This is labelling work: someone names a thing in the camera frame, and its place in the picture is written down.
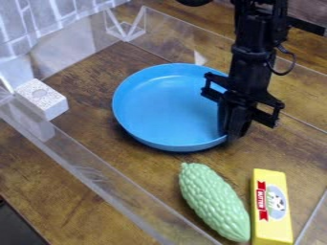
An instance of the blue plate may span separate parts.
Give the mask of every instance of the blue plate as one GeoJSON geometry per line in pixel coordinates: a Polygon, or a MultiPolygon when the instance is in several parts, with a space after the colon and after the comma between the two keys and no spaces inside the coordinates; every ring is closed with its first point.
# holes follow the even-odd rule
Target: blue plate
{"type": "Polygon", "coordinates": [[[205,66],[165,64],[133,74],[119,85],[113,100],[114,115],[146,145],[189,152],[226,141],[218,130],[218,104],[201,96],[208,72],[224,75],[205,66]]]}

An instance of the cartoon logo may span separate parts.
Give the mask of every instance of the cartoon logo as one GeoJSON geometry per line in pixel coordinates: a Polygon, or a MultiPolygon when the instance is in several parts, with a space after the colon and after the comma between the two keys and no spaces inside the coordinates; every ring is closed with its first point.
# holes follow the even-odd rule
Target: cartoon logo
{"type": "Polygon", "coordinates": [[[260,220],[284,219],[286,215],[286,198],[282,190],[266,182],[257,182],[257,209],[260,220]]]}

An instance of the cable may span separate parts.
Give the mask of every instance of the cable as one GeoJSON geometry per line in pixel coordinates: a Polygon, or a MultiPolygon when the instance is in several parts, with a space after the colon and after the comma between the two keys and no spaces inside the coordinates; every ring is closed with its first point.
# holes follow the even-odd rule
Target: cable
{"type": "Polygon", "coordinates": [[[293,63],[290,65],[290,68],[285,71],[285,72],[280,72],[274,69],[272,63],[270,63],[270,60],[268,59],[268,64],[269,64],[269,68],[272,70],[272,72],[280,76],[285,76],[286,74],[289,74],[296,66],[296,63],[297,63],[297,55],[294,53],[292,53],[285,47],[284,45],[281,44],[278,46],[278,49],[281,50],[282,53],[288,54],[288,55],[292,55],[293,56],[293,63]]]}

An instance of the yellow package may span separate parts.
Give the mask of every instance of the yellow package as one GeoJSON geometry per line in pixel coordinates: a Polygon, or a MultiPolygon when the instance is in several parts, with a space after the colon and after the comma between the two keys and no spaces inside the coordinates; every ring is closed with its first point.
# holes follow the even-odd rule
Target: yellow package
{"type": "Polygon", "coordinates": [[[253,172],[253,245],[293,244],[292,216],[284,172],[253,172]]]}

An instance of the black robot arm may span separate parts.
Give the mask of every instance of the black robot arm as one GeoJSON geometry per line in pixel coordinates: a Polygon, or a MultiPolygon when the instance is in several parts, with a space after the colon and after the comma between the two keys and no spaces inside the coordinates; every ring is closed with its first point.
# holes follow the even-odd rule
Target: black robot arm
{"type": "MultiPolygon", "coordinates": [[[[208,4],[209,0],[178,0],[190,6],[208,4]]],[[[296,65],[296,55],[286,50],[288,1],[232,0],[236,6],[237,40],[232,47],[233,61],[229,77],[206,74],[202,96],[220,104],[220,131],[230,142],[244,137],[253,121],[276,127],[285,104],[268,91],[273,73],[286,75],[296,65]],[[292,54],[294,62],[285,72],[274,70],[277,49],[292,54]],[[217,83],[226,88],[221,93],[212,88],[217,83]],[[258,109],[260,104],[273,108],[273,113],[258,109]]]]}

